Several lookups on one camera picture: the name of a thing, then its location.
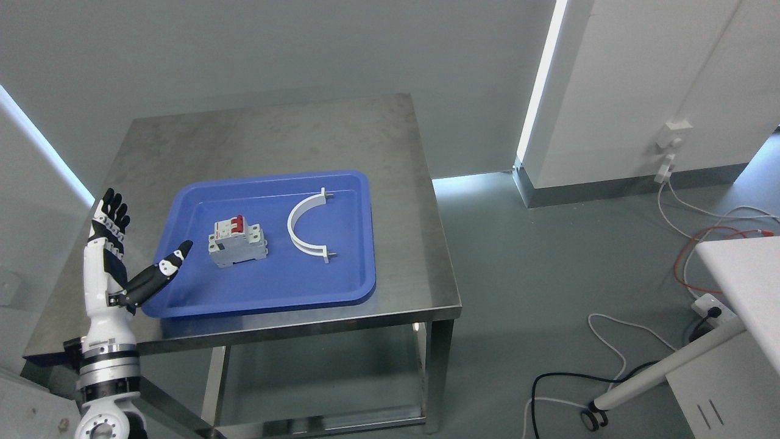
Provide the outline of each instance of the table caster wheel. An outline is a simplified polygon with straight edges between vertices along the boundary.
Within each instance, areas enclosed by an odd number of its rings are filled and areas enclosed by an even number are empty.
[[[583,421],[583,424],[585,424],[585,428],[587,428],[588,431],[596,431],[599,427],[606,427],[607,424],[609,424],[609,419],[607,419],[607,414],[605,412],[593,413],[590,410],[583,410],[580,412],[580,419]]]

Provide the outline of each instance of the robotic hand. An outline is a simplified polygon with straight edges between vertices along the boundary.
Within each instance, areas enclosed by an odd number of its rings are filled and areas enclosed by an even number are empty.
[[[76,439],[146,439],[145,420],[132,400],[140,395],[140,363],[129,322],[178,273],[192,241],[130,281],[124,262],[125,229],[130,222],[122,196],[108,189],[97,203],[84,247],[84,302],[90,329],[64,343],[79,371],[83,414]]]

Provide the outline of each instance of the stainless steel table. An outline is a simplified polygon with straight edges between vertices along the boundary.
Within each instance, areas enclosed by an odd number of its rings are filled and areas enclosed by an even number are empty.
[[[242,316],[152,319],[139,312],[132,328],[141,355],[213,348],[200,416],[145,380],[149,404],[204,437],[302,437],[416,423],[425,423],[427,432],[438,429],[461,302],[409,95],[138,119],[105,186],[121,191],[130,205],[125,247],[132,274],[152,260],[172,200],[187,184],[339,169],[359,170],[370,181],[373,295],[360,305]],[[87,225],[85,219],[27,345],[32,363],[64,363],[62,342],[87,332],[81,285]],[[403,324],[417,335],[421,406],[213,428],[231,345]]]

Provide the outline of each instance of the red cable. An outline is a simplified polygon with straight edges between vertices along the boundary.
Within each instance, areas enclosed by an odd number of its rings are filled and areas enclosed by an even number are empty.
[[[745,237],[744,234],[746,234],[748,232],[758,232],[758,233],[760,233],[760,234],[762,234],[764,236],[774,236],[775,235],[775,232],[773,232],[771,230],[749,229],[749,230],[740,230],[739,232],[735,232],[733,234],[727,235],[723,239],[731,239],[731,238],[735,237],[738,234],[742,234],[742,236]]]
[[[688,248],[693,248],[693,247],[695,247],[695,246],[696,246],[696,244],[698,243],[698,238],[699,238],[699,236],[701,236],[701,235],[704,235],[704,234],[706,234],[706,233],[707,233],[709,230],[714,230],[714,229],[727,229],[727,230],[732,230],[732,231],[734,231],[734,232],[735,232],[734,234],[742,234],[742,236],[743,236],[743,237],[747,237],[747,235],[745,235],[745,234],[744,234],[744,233],[743,233],[741,230],[739,230],[739,229],[737,229],[737,228],[735,228],[735,227],[730,227],[730,226],[712,226],[712,227],[707,227],[706,229],[699,230],[699,231],[698,231],[696,234],[694,234],[692,237],[690,237],[690,239],[689,239],[689,240],[688,240],[688,242],[685,244],[685,246],[682,248],[682,250],[680,250],[680,253],[677,255],[677,260],[675,260],[675,265],[674,265],[674,266],[672,266],[672,272],[673,272],[673,273],[674,273],[674,275],[675,275],[675,280],[677,280],[678,282],[680,282],[682,285],[684,285],[684,286],[686,286],[686,287],[688,287],[688,288],[691,288],[692,290],[702,291],[702,292],[705,292],[705,293],[714,293],[714,294],[720,294],[720,293],[722,293],[723,291],[720,291],[720,290],[711,290],[711,289],[709,289],[709,288],[702,288],[702,287],[697,287],[697,286],[695,286],[695,285],[688,284],[687,282],[685,282],[685,281],[684,281],[684,280],[683,280],[683,279],[682,279],[682,278],[679,276],[679,274],[677,274],[677,266],[679,266],[679,264],[680,264],[680,261],[681,261],[681,260],[683,260],[683,255],[685,255],[685,254],[686,254],[686,252],[687,252]]]

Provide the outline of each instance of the metal table top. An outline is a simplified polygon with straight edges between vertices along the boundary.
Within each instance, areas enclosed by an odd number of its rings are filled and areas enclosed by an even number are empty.
[[[128,274],[152,262],[176,193],[203,180],[355,169],[370,182],[377,287],[362,304],[131,323],[142,354],[455,319],[461,302],[409,95],[134,120],[105,181],[132,223]],[[24,353],[62,363],[87,333],[81,254],[88,220]]]

